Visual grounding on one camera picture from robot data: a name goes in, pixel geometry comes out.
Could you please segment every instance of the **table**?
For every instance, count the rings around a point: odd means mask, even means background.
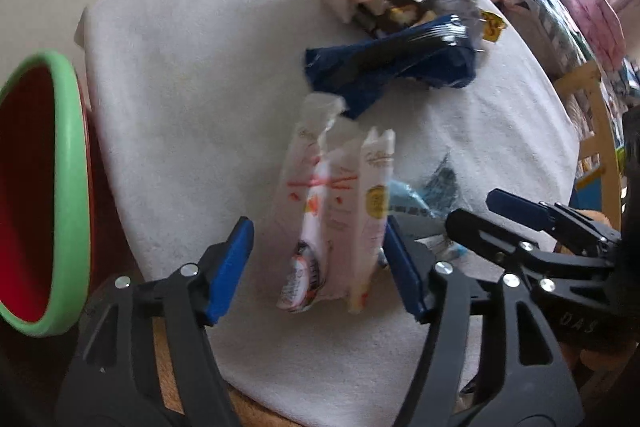
[[[106,170],[145,277],[197,259],[238,216],[255,219],[252,261],[210,333],[223,376],[302,425],[391,425],[426,336],[404,313],[391,277],[376,280],[360,315],[340,302],[287,315],[274,307],[277,288],[260,271],[268,255],[260,219],[308,93],[304,49],[363,33],[319,0],[101,0],[81,30]],[[468,87],[427,92],[396,82],[358,122],[396,131],[398,179],[429,176],[448,152],[466,203],[481,214],[494,187],[568,201],[577,137],[512,28]],[[513,228],[552,246],[549,237]],[[499,275],[473,254],[463,265]],[[479,327],[472,323],[463,378],[474,373]]]

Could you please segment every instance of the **green rim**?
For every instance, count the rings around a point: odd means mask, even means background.
[[[91,217],[84,114],[76,72],[59,53],[42,51],[23,61],[0,90],[0,104],[24,73],[46,66],[55,111],[53,270],[49,302],[37,322],[26,322],[0,303],[0,315],[31,337],[67,331],[82,312],[91,266]]]

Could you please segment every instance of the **white tablecloth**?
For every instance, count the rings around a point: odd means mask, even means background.
[[[238,216],[264,215],[308,93],[304,50],[364,37],[319,0],[101,0],[81,30],[116,204],[150,279],[196,260]],[[512,28],[489,47],[468,87],[427,92],[397,82],[361,125],[396,131],[395,176],[407,182],[449,152],[465,200],[481,214],[494,187],[568,201],[578,143],[558,97]],[[254,257],[263,254],[258,245]],[[466,263],[497,275],[481,261]],[[390,277],[376,281],[357,317],[343,303],[287,315],[257,290],[259,279],[250,263],[211,332],[223,376],[305,425],[391,425],[426,328],[403,311]],[[465,378],[478,334],[476,321]]]

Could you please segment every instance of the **pink blanket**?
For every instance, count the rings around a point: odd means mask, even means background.
[[[618,16],[607,0],[561,0],[606,71],[622,67],[625,36]]]

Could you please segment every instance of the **yellow circle label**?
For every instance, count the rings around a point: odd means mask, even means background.
[[[389,207],[389,193],[385,185],[376,185],[367,191],[367,214],[374,219],[383,219]]]

